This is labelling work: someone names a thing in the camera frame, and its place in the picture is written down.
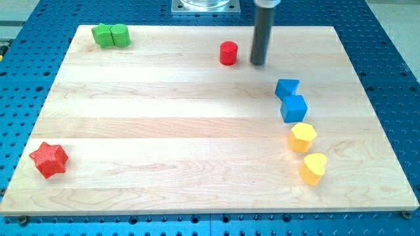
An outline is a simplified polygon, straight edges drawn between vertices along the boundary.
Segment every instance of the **blue cube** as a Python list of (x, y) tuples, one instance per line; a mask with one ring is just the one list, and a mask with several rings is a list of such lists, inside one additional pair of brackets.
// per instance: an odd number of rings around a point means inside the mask
[(283, 101), (285, 96), (295, 95), (298, 86), (298, 79), (279, 79), (274, 93), (281, 101)]
[(285, 123), (302, 122), (308, 106), (302, 95), (285, 96), (280, 108)]

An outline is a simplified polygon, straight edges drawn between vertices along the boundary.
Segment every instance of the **yellow heart-shaped block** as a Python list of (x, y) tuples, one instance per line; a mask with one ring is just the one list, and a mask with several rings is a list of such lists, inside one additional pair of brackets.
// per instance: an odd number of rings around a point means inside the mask
[(303, 181), (312, 186), (317, 185), (326, 172), (326, 163), (327, 157), (324, 154), (313, 153), (307, 155), (299, 168), (299, 174)]

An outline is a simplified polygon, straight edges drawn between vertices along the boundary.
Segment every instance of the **wooden board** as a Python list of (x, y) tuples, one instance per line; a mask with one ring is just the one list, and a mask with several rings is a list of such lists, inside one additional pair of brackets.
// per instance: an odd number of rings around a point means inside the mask
[[(131, 26), (100, 49), (80, 26), (1, 203), (5, 215), (413, 210), (419, 204), (333, 28), (275, 27), (249, 63), (252, 27)], [(218, 62), (239, 45), (238, 63)], [(306, 185), (279, 114), (279, 78), (301, 80), (326, 174)], [(28, 153), (61, 144), (46, 180)]]

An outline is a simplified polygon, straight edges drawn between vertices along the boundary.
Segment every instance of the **blue breadboard table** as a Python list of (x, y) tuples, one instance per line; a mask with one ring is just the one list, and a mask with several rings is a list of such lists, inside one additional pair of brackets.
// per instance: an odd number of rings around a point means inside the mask
[[(80, 24), (252, 26), (255, 6), (241, 14), (171, 16), (171, 2), (41, 0), (0, 63), (0, 188), (10, 182), (55, 75)], [(420, 196), (420, 85), (366, 3), (283, 0), (276, 26), (334, 26)], [(9, 235), (419, 235), (415, 212), (204, 214), (5, 218)]]

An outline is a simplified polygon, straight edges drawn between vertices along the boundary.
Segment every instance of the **red star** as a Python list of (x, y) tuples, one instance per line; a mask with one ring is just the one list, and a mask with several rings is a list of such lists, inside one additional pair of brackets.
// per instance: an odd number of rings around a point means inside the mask
[(38, 150), (29, 154), (29, 156), (35, 161), (35, 166), (45, 178), (66, 171), (64, 164), (68, 156), (61, 145), (49, 145), (43, 142)]

